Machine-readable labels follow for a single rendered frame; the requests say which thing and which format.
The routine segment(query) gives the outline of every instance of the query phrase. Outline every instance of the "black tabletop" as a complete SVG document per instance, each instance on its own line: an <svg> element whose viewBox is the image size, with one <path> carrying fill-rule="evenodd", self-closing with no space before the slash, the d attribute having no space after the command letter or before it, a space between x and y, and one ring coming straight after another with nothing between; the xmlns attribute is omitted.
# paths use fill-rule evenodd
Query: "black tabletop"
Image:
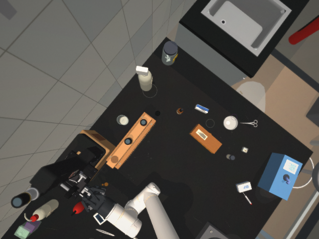
<svg viewBox="0 0 319 239"><path fill-rule="evenodd" d="M309 0L280 0L292 11L258 57L201 13L209 2L196 1L179 23L252 78Z"/></svg>
<svg viewBox="0 0 319 239"><path fill-rule="evenodd" d="M151 92L144 95L138 76L134 75L91 129L118 145L143 112L157 121L155 126L119 170L105 165L89 185L108 183L106 196L124 206L154 182L161 190L159 198L179 238L194 239L210 222L226 235L254 239L281 201L257 187L270 154L286 154L304 166L312 151L181 48L175 63L164 65L161 52L167 41L166 38L144 64L153 75ZM196 104L208 108L208 114L195 110ZM180 115L176 113L178 108L184 109ZM127 116L129 123L119 125L118 115ZM223 120L230 115L239 122L258 120L258 126L239 124L235 130L227 130ZM208 119L214 120L214 127L206 126ZM222 143L215 154L189 135L197 124ZM248 152L241 152L242 147ZM234 155L235 160L228 160L227 154ZM236 190L235 184L245 181L250 181L253 188L246 192L252 205ZM65 199L64 193L55 188L24 210L30 217L50 199L60 203L31 235L33 238L100 238L95 229L128 238L109 222L99 226L93 219L93 210L71 217L80 198ZM25 222L24 212L4 239L12 238ZM137 238L156 238L146 210L139 219L143 225Z"/></svg>

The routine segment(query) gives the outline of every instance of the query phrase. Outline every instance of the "red bottle cap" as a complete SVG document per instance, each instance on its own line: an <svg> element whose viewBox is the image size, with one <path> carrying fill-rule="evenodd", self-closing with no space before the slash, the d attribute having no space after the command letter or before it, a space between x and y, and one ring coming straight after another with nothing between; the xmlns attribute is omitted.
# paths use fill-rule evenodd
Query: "red bottle cap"
<svg viewBox="0 0 319 239"><path fill-rule="evenodd" d="M82 202L78 202L78 203L74 206L73 211L76 211L75 214L79 214L80 212L83 211L83 209L84 209L84 206L83 206Z"/></svg>
<svg viewBox="0 0 319 239"><path fill-rule="evenodd" d="M34 214L31 218L32 222L34 223L36 220L39 219L39 215L38 214Z"/></svg>

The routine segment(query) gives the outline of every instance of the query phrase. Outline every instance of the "white cable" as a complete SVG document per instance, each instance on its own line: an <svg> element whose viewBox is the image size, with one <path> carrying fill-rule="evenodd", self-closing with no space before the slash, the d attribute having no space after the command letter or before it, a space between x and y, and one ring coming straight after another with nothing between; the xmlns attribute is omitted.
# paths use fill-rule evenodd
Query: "white cable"
<svg viewBox="0 0 319 239"><path fill-rule="evenodd" d="M313 160L312 160L311 158L309 158L309 159L310 159L311 164L313 165L313 169L314 169L315 167L314 167ZM307 185L311 182L312 178L313 178L313 177L311 176L310 180L309 180L308 183L306 183L305 185L300 186L300 187L293 187L293 188L303 188L304 186L307 186Z"/></svg>

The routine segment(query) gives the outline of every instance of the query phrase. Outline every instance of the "brown box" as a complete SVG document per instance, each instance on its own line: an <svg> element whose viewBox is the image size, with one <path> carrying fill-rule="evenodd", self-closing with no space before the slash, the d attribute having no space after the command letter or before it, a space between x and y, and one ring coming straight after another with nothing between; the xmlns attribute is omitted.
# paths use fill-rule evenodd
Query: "brown box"
<svg viewBox="0 0 319 239"><path fill-rule="evenodd" d="M146 125L141 125L141 120L146 120ZM130 157L133 151L141 143L148 132L153 128L156 120L150 117L145 112L139 117L130 131L121 140L119 145L114 149L111 155L107 159L107 165L111 168L119 169L123 163ZM130 138L132 140L131 144L125 144L125 139Z"/></svg>
<svg viewBox="0 0 319 239"><path fill-rule="evenodd" d="M207 148L211 153L216 153L216 151L221 147L222 143L219 142L214 136L211 135L207 130L205 130L200 124L196 125L195 128L189 133L198 142L200 142L205 148Z"/></svg>
<svg viewBox="0 0 319 239"><path fill-rule="evenodd" d="M115 149L115 146L112 145L107 139L102 137L100 134L98 134L95 130L82 130L80 133L87 135L88 137L90 137L90 139L92 139L94 142L96 142L98 145L105 149L105 155L101 158L97 165L95 165L95 168L97 170L100 170L106 163L106 160L108 159L109 155Z"/></svg>

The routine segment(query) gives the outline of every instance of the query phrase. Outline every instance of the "white bottle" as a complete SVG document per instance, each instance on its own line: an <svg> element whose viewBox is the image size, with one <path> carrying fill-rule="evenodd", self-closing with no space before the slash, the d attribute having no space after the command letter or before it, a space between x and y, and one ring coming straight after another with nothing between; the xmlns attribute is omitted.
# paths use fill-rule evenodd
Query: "white bottle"
<svg viewBox="0 0 319 239"><path fill-rule="evenodd" d="M26 218L26 214L24 214L24 218L29 222L41 221L42 219L48 217L55 209L57 209L58 206L59 202L55 199L52 199L42 207L35 210L30 219Z"/></svg>
<svg viewBox="0 0 319 239"><path fill-rule="evenodd" d="M147 67L137 66L136 73L139 75L139 82L143 91L149 91L152 88L153 77Z"/></svg>

